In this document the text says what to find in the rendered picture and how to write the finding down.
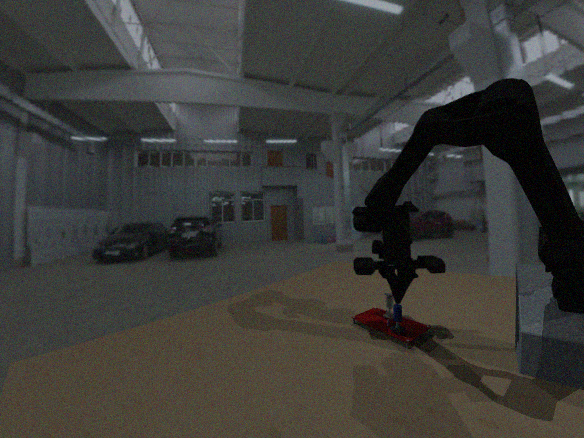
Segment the red circuit board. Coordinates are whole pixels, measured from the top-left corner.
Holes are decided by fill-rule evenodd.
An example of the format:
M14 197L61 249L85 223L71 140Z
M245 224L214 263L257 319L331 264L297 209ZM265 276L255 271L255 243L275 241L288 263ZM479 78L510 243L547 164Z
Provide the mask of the red circuit board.
M393 294L385 293L385 295L386 307L389 308L389 312L387 309L385 311L374 307L351 317L353 319L353 324L355 324L355 320L358 320L371 328L375 328L380 332L398 338L399 340L406 342L406 349L409 348L410 342L418 338L418 336L424 332L427 331L427 334L429 334L429 328L431 327L403 317L402 306L400 304L393 304ZM394 313L391 313L390 308L393 308Z

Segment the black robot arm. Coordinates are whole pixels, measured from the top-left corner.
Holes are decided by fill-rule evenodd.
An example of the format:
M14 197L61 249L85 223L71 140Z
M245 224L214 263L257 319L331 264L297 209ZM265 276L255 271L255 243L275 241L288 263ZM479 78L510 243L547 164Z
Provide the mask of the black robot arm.
M410 201L395 205L415 170L436 145L485 145L507 162L520 182L540 224L538 256L553 277L552 293L564 312L584 314L584 221L548 151L532 87L507 78L425 111L392 168L355 207L358 232L409 234ZM561 307L564 307L562 309Z

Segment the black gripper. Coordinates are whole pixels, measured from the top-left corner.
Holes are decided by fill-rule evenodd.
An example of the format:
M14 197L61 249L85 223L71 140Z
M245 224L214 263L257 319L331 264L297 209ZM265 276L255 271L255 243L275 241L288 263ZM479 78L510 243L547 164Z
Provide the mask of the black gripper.
M410 233L383 233L383 242L384 261L374 261L370 257L356 257L354 270L357 275L372 275L375 270L378 270L389 283L396 304L401 303L412 280L418 278L416 269L427 268L430 273L445 273L446 265L439 257L418 256L417 260L412 260ZM397 275L395 269L397 269Z

